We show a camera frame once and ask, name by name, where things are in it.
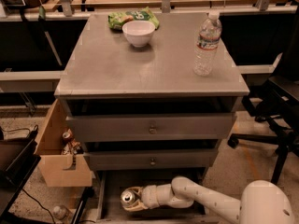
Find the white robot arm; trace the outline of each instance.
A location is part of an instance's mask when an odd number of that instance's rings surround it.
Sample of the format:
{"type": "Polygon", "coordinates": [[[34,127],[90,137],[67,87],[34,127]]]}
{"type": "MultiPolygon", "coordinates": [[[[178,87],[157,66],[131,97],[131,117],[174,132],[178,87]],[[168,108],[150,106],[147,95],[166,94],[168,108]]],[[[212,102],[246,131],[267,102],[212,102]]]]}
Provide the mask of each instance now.
{"type": "Polygon", "coordinates": [[[134,212],[168,205],[187,208],[196,201],[232,224],[294,224],[287,196],[272,183],[254,181],[241,201],[178,176],[171,184],[132,187],[121,194],[125,210],[134,212]]]}

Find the open drawer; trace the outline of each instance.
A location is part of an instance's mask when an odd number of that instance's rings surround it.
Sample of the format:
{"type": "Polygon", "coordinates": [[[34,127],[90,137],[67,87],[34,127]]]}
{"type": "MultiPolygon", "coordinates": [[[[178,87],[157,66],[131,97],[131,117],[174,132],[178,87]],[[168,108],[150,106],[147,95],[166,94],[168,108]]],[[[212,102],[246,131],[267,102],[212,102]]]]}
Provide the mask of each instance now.
{"type": "Polygon", "coordinates": [[[41,157],[38,168],[49,187],[89,187],[93,174],[83,155],[75,158],[61,155],[62,134],[67,130],[65,117],[63,107],[56,100],[36,137],[36,154],[41,157]]]}
{"type": "Polygon", "coordinates": [[[182,175],[200,183],[197,169],[159,169],[99,172],[102,196],[99,199],[97,223],[111,224],[217,224],[219,218],[205,215],[204,207],[194,203],[190,208],[161,207],[127,212],[121,206],[121,193],[130,187],[163,185],[182,175]]]}

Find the cardboard box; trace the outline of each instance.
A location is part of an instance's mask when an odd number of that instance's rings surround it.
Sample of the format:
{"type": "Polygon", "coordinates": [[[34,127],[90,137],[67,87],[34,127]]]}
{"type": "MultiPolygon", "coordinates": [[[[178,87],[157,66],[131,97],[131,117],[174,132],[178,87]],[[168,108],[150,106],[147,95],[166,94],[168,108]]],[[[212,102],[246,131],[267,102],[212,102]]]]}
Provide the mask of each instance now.
{"type": "Polygon", "coordinates": [[[73,155],[61,155],[62,135],[68,130],[65,118],[63,107],[56,100],[36,137],[36,154],[41,157],[38,168],[49,187],[90,187],[93,174],[83,155],[76,155],[76,165],[73,155]]]}

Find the drawer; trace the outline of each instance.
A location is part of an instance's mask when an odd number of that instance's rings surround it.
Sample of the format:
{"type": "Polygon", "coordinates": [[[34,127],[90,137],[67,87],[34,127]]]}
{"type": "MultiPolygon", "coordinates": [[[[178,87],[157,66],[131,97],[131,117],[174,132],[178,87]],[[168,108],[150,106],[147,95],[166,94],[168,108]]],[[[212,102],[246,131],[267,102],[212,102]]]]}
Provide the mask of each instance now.
{"type": "Polygon", "coordinates": [[[210,167],[217,149],[92,152],[85,156],[91,170],[210,167]]]}
{"type": "Polygon", "coordinates": [[[79,116],[66,121],[80,142],[222,139],[235,114],[79,116]]]}
{"type": "Polygon", "coordinates": [[[130,187],[170,184],[178,175],[201,183],[198,169],[113,170],[101,174],[103,196],[99,199],[98,222],[101,224],[217,224],[219,217],[205,215],[205,208],[194,203],[190,208],[161,207],[139,212],[125,212],[121,207],[121,193],[130,187]]]}

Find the black chair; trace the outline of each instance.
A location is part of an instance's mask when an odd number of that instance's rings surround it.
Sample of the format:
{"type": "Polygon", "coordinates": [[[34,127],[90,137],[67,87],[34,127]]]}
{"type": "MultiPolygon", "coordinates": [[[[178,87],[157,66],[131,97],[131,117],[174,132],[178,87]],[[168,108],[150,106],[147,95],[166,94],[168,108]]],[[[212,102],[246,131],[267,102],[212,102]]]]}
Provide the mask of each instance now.
{"type": "Polygon", "coordinates": [[[35,155],[37,126],[25,138],[3,140],[0,127],[0,223],[45,223],[9,213],[40,157],[35,155]]]}
{"type": "Polygon", "coordinates": [[[288,153],[299,156],[299,8],[292,27],[289,46],[283,52],[275,71],[257,88],[251,89],[242,103],[255,121],[268,122],[275,136],[233,133],[228,145],[235,148],[238,139],[277,145],[278,160],[271,182],[279,180],[288,153]],[[261,102],[254,105],[250,98],[259,97],[261,102]],[[278,125],[276,119],[284,119],[287,127],[278,125]]]}

